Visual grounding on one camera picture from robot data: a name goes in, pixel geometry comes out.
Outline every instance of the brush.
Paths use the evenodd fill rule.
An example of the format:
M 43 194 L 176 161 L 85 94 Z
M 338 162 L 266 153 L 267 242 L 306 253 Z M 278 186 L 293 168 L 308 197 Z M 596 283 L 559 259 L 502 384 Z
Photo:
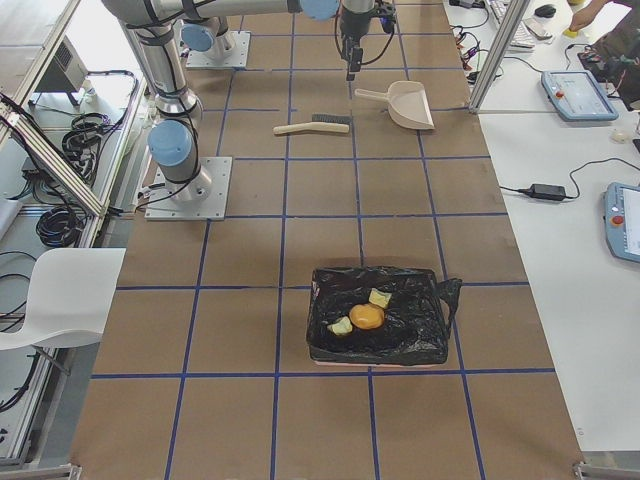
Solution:
M 351 130 L 351 117 L 342 115 L 331 115 L 328 113 L 314 113 L 311 121 L 307 123 L 296 123 L 293 125 L 282 125 L 273 128 L 274 135 L 286 135 L 296 132 L 329 132 L 329 133 L 349 133 Z

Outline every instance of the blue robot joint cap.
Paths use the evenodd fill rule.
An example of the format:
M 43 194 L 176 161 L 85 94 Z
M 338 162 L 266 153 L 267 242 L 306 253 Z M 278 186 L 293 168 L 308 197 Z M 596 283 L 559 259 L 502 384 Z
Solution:
M 148 145 L 151 156 L 160 166 L 176 167 L 189 158 L 193 136 L 184 124 L 165 120 L 151 130 Z
M 194 23 L 187 23 L 182 27 L 182 41 L 191 50 L 206 52 L 213 48 L 216 39 L 208 28 Z
M 332 18 L 340 7 L 340 0 L 300 0 L 302 11 L 314 20 L 324 21 Z

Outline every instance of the person's hand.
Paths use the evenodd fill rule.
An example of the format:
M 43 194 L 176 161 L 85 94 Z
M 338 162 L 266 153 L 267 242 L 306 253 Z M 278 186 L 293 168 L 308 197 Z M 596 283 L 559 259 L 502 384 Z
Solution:
M 571 30 L 572 32 L 582 30 L 584 27 L 591 25 L 591 23 L 595 20 L 596 15 L 598 15 L 598 11 L 594 10 L 593 8 L 589 8 L 589 6 L 583 8 L 582 10 L 578 10 L 573 14 L 569 30 Z
M 569 25 L 569 30 L 571 30 L 572 32 L 577 32 L 578 30 L 591 25 L 598 13 L 600 13 L 600 10 L 602 10 L 602 8 L 607 3 L 609 3 L 609 1 L 610 0 L 591 0 L 591 3 L 589 3 L 589 5 L 573 14 L 571 25 Z

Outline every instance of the beige dustpan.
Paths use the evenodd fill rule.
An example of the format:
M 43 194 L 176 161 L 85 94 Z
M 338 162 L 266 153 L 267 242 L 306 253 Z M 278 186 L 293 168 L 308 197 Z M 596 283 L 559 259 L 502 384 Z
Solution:
M 427 103 L 424 85 L 420 82 L 393 82 L 387 93 L 357 88 L 356 97 L 387 102 L 389 114 L 401 127 L 414 130 L 433 130 L 433 119 Z

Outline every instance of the black trash bag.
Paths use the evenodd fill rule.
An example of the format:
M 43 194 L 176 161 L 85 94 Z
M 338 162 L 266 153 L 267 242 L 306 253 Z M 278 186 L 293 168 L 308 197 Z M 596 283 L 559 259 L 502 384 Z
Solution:
M 364 267 L 313 272 L 307 343 L 313 360 L 371 365 L 433 365 L 447 361 L 462 280 L 438 283 L 432 270 Z M 327 326 L 369 301 L 371 289 L 391 293 L 380 328 L 338 337 Z M 449 307 L 448 319 L 440 300 Z

